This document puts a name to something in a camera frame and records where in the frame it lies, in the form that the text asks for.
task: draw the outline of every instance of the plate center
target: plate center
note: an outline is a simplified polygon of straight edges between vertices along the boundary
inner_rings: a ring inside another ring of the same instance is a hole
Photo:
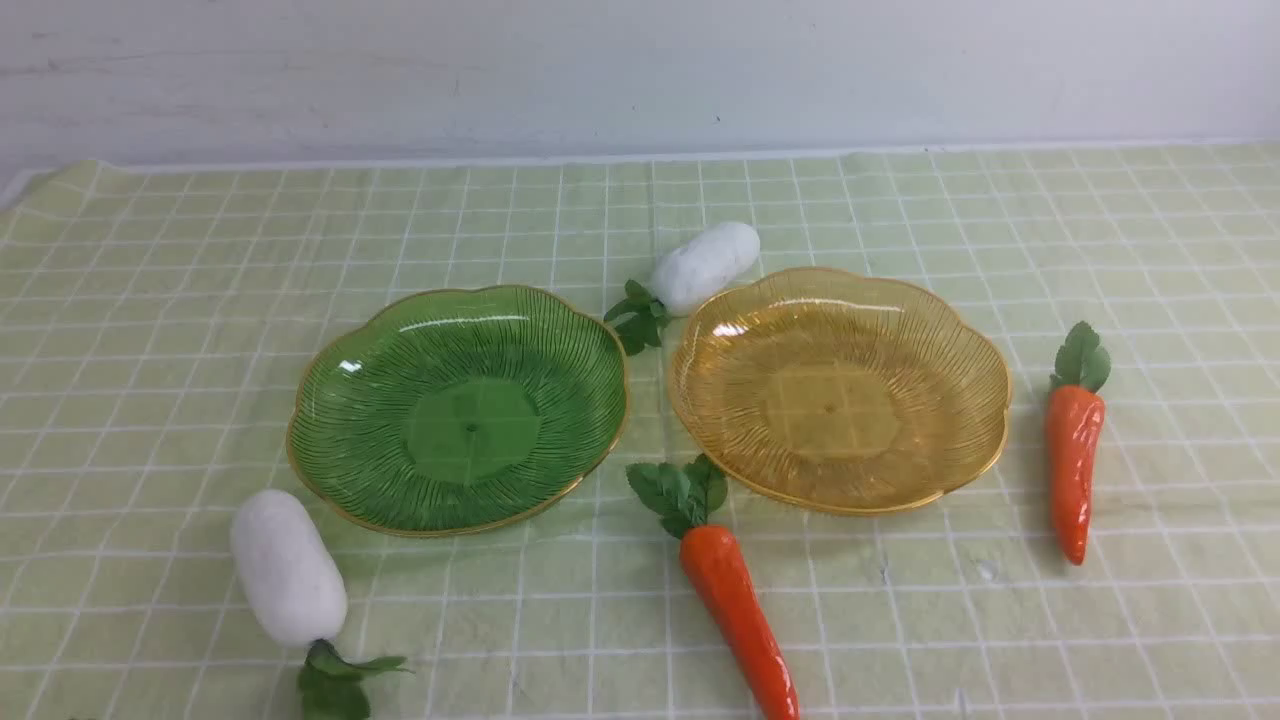
[[[887,383],[847,365],[790,365],[769,375],[764,415],[778,441],[814,460],[869,457],[901,428]]]
[[[424,475],[471,484],[524,461],[540,427],[520,383],[474,378],[424,395],[408,413],[404,443]]]

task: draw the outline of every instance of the green leaves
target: green leaves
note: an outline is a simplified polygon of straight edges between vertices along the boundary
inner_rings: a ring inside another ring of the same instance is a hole
[[[404,657],[347,662],[329,641],[316,641],[298,671],[303,720],[367,720],[369,697],[360,682],[383,673],[407,673]]]
[[[631,315],[613,328],[622,341],[622,350],[627,355],[636,355],[645,347],[662,347],[662,328],[671,323],[667,307],[636,281],[627,281],[626,293],[625,299],[604,314],[605,323]]]
[[[662,516],[662,527],[676,539],[705,525],[728,496],[724,471],[705,455],[677,469],[671,462],[627,465],[627,484],[645,507]]]
[[[1057,348],[1050,391],[1062,386],[1080,386],[1098,392],[1111,374],[1111,355],[1102,347],[1102,338],[1085,322],[1079,322],[1066,333],[1066,341]]]

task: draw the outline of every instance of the artificial radish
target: artificial radish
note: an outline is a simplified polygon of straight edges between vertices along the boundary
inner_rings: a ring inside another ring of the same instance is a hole
[[[1093,457],[1106,402],[1097,392],[1111,374],[1111,356],[1088,323],[1076,323],[1053,360],[1044,446],[1048,450],[1050,511],[1062,553],[1084,562],[1093,515]]]
[[[796,720],[800,703],[778,642],[760,610],[733,534],[707,516],[724,502],[724,473],[705,455],[685,465],[636,462],[627,483],[680,541],[680,565],[733,653],[765,720]]]
[[[262,630],[284,647],[308,647],[298,673],[303,720],[365,720],[360,680],[402,670],[403,657],[344,661],[329,638],[347,619],[347,591],[315,523],[296,497],[265,489],[232,520],[232,557]]]
[[[660,331],[733,282],[760,256],[760,236],[744,223],[719,223],[663,255],[649,284],[627,281],[627,296],[604,314],[604,322],[631,315],[614,328],[627,355],[662,345]]]

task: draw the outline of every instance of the white wall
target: white wall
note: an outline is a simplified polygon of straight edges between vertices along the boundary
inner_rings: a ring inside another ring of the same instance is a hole
[[[1277,0],[6,0],[0,168],[1280,136]]]

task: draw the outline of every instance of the orange carrot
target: orange carrot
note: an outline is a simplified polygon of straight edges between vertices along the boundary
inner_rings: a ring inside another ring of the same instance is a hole
[[[746,684],[769,720],[800,717],[800,702],[778,642],[764,619],[737,539],[719,525],[698,525],[680,541],[680,565],[719,625]]]
[[[699,455],[684,473],[671,462],[628,465],[627,482],[680,539],[680,565],[719,626],[765,720],[797,720],[795,684],[755,598],[742,551],[728,529],[707,523],[728,492],[724,474]]]
[[[1111,356],[1098,333],[1076,323],[1057,351],[1044,418],[1053,532],[1073,565],[1084,562],[1089,541],[1093,457],[1106,418],[1106,402],[1097,392],[1110,374]]]

